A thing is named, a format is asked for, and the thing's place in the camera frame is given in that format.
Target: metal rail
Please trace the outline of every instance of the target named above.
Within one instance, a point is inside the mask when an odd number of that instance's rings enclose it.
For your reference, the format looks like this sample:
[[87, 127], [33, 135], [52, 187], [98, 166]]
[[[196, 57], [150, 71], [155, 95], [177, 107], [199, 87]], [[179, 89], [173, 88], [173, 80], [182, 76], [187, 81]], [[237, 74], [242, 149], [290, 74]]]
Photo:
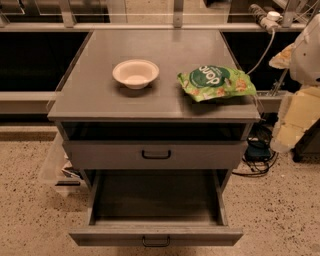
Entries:
[[[278, 28], [278, 32], [300, 32], [305, 24], [292, 24], [290, 28]], [[66, 28], [62, 23], [9, 23], [0, 32], [88, 32], [99, 29], [175, 29], [173, 24], [112, 24], [112, 23], [77, 23], [72, 28]], [[181, 29], [209, 29], [222, 32], [265, 32], [255, 23], [226, 23], [226, 24], [183, 24]]]

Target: bag label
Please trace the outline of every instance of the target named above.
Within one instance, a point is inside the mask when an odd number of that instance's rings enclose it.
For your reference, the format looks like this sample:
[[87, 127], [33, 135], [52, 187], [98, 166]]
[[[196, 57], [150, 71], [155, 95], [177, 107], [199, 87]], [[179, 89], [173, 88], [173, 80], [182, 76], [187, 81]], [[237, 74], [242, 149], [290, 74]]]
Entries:
[[230, 78], [227, 69], [216, 66], [202, 66], [190, 73], [190, 82], [198, 87], [220, 87]]

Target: chip bag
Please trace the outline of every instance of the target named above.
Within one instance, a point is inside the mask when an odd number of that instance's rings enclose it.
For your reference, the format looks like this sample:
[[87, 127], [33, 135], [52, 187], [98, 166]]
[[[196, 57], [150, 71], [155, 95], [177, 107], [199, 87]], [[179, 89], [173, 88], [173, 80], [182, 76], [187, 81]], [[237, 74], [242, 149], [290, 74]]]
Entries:
[[197, 102], [256, 94], [250, 77], [232, 68], [202, 66], [191, 73], [179, 73], [178, 80], [184, 91]]

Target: metal pole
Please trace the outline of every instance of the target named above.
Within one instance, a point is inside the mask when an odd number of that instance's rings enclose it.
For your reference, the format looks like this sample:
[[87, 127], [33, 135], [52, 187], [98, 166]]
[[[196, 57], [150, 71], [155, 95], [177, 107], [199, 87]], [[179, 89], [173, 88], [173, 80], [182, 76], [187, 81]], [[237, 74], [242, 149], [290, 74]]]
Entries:
[[77, 21], [74, 15], [72, 14], [69, 0], [59, 0], [59, 5], [64, 26], [66, 28], [73, 28]]
[[181, 28], [183, 23], [183, 0], [174, 0], [173, 27]]
[[282, 27], [289, 28], [292, 25], [293, 18], [296, 14], [296, 10], [299, 4], [299, 0], [288, 0], [287, 6], [284, 10]]

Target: drawer handle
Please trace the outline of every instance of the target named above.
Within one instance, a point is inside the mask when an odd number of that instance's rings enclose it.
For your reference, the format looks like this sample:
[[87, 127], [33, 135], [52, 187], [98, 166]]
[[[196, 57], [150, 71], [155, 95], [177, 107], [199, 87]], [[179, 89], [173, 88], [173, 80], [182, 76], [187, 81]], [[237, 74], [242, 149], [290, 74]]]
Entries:
[[148, 155], [146, 151], [142, 150], [142, 157], [144, 159], [157, 159], [157, 160], [165, 160], [169, 159], [171, 157], [171, 150], [168, 150], [166, 155], [160, 156], [160, 155]]
[[146, 238], [143, 236], [142, 244], [144, 247], [168, 247], [170, 245], [170, 236], [167, 237], [167, 241], [165, 244], [148, 244], [146, 243]]

